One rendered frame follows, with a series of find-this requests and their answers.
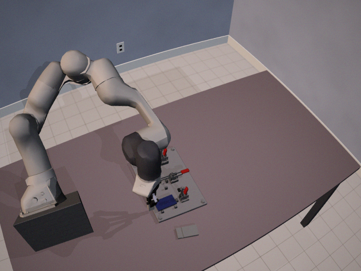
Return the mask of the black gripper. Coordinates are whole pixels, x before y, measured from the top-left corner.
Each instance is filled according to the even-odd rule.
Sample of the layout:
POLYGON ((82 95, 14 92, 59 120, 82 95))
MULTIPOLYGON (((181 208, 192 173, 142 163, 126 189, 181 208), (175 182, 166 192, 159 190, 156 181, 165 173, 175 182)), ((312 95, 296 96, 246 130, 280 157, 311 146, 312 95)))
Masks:
POLYGON ((157 202, 159 202, 159 199, 155 197, 158 187, 159 187, 159 184, 154 188, 150 197, 146 198, 148 211, 154 210, 155 209, 154 206, 157 205, 157 202))

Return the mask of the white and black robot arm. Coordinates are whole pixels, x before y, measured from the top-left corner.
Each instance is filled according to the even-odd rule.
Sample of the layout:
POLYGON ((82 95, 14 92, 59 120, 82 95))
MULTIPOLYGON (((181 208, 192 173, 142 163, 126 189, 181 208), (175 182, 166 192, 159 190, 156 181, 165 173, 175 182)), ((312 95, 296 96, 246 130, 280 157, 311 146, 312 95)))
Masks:
POLYGON ((33 86, 22 114, 9 123, 9 133, 23 159, 28 177, 27 189, 21 198, 20 217, 54 208, 67 198, 51 167, 39 133, 62 86, 87 85, 92 82, 99 98, 110 106, 135 108, 147 123, 122 140, 126 160, 137 166, 132 192, 149 197, 160 183, 160 150, 168 147, 171 136, 136 88, 127 85, 107 58, 91 60, 78 50, 66 52, 61 62, 51 62, 33 86))

